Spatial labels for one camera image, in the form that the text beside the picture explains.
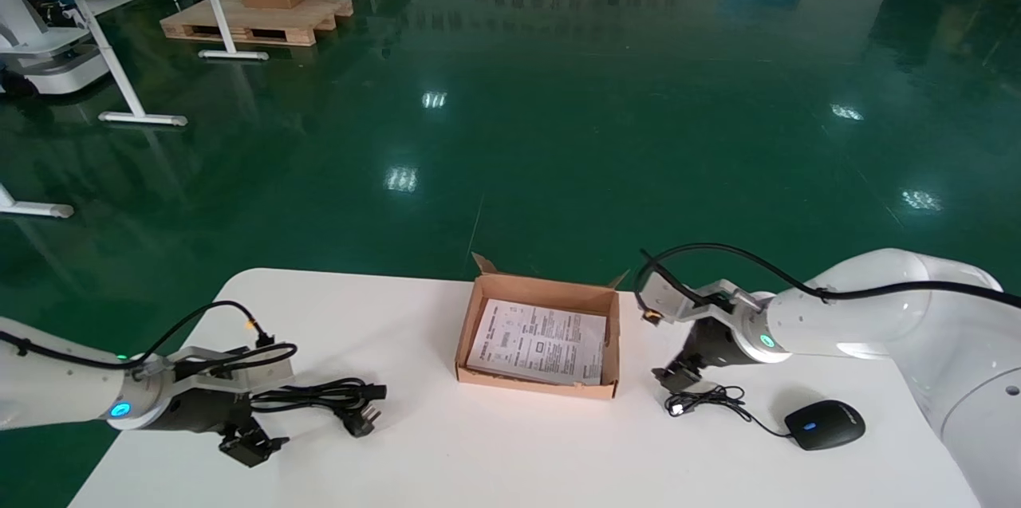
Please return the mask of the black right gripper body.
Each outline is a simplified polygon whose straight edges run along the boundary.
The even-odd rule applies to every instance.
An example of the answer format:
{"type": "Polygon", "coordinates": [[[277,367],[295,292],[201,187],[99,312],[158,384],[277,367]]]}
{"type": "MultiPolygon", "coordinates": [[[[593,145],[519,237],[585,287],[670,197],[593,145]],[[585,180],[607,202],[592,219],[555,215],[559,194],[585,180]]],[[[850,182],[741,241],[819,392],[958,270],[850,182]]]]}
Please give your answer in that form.
{"type": "Polygon", "coordinates": [[[711,317],[692,323],[678,358],[693,370],[755,363],[755,360],[737,344],[733,331],[711,317]]]}

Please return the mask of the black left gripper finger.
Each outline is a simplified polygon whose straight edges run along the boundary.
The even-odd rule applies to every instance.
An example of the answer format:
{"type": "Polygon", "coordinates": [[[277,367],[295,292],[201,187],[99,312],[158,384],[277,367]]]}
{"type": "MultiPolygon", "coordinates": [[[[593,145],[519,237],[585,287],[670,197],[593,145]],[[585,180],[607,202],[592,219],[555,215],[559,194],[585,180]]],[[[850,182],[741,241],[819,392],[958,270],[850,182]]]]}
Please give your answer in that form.
{"type": "Polygon", "coordinates": [[[276,443],[220,443],[218,452],[247,467],[265,463],[276,453],[276,443]]]}
{"type": "Polygon", "coordinates": [[[245,419],[227,425],[227,450],[280,450],[289,438],[271,438],[256,419],[245,419]]]}

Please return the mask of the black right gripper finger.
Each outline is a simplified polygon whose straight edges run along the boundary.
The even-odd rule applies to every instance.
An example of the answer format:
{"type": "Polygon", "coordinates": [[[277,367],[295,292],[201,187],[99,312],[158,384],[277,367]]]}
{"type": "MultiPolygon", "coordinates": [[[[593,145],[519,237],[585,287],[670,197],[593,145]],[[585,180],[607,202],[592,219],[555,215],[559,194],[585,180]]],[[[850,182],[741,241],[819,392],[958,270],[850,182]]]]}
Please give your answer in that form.
{"type": "Polygon", "coordinates": [[[696,371],[690,370],[661,370],[661,387],[666,389],[668,394],[684,394],[692,392],[692,389],[703,380],[703,377],[696,371]]]}
{"type": "Polygon", "coordinates": [[[653,368],[657,380],[702,380],[700,360],[692,356],[675,356],[670,363],[653,368]]]}

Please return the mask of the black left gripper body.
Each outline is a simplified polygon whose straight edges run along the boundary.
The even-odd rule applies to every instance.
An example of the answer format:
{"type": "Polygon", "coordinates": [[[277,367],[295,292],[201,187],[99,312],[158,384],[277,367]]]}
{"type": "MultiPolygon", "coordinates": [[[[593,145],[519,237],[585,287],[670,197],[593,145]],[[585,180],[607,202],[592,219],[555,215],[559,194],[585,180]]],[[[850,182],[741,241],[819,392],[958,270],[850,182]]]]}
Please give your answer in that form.
{"type": "Polygon", "coordinates": [[[240,435],[255,427],[250,398],[244,394],[190,389],[174,396],[163,412],[148,424],[149,431],[240,435]]]}

